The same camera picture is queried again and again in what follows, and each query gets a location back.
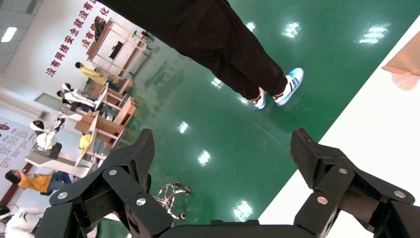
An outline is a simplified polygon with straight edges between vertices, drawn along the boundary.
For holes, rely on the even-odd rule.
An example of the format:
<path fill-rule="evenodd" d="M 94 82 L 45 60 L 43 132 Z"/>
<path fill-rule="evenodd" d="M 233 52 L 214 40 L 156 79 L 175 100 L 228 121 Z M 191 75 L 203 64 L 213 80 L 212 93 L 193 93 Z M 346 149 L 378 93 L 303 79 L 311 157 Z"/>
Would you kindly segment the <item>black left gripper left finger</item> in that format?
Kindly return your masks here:
<path fill-rule="evenodd" d="M 134 238 L 158 238 L 173 218 L 147 193 L 147 175 L 155 156 L 153 132 L 112 151 L 94 172 L 50 198 L 38 238 L 85 238 L 106 215 L 116 213 Z"/>

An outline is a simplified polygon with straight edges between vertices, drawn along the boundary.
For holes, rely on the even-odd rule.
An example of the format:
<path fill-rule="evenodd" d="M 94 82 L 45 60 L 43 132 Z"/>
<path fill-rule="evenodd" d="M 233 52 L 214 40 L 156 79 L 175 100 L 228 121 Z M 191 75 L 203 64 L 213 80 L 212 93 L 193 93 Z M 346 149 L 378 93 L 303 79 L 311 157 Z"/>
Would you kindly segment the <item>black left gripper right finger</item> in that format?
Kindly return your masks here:
<path fill-rule="evenodd" d="M 290 236 L 324 238 L 341 212 L 375 238 L 417 238 L 420 209 L 406 190 L 359 169 L 338 148 L 316 143 L 303 128 L 292 132 L 290 155 L 312 190 Z"/>

